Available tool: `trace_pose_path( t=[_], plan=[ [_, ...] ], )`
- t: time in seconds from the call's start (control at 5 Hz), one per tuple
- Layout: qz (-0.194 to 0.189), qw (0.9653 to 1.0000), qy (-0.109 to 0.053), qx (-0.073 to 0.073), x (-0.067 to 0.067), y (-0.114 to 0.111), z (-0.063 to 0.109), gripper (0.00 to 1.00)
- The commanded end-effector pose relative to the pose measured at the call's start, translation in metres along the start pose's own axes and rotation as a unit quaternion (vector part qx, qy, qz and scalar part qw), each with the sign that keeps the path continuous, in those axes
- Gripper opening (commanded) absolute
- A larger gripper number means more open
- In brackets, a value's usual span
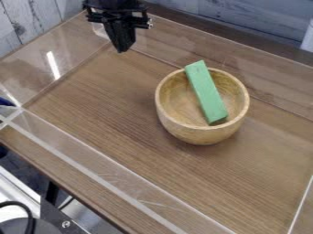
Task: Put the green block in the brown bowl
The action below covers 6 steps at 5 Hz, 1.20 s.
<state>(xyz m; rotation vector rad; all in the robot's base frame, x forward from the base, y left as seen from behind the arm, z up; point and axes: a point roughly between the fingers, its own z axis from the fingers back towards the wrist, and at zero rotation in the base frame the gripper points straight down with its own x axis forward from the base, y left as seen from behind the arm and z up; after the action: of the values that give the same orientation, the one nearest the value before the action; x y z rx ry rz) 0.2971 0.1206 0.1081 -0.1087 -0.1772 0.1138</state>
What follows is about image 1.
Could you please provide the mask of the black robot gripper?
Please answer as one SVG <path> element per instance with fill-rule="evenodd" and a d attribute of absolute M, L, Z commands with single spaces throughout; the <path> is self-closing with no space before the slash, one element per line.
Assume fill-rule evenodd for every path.
<path fill-rule="evenodd" d="M 83 0 L 87 19 L 105 23 L 109 38 L 117 50 L 126 52 L 135 43 L 135 28 L 151 29 L 149 7 L 141 0 Z M 115 22 L 125 23 L 122 28 L 122 49 Z"/>

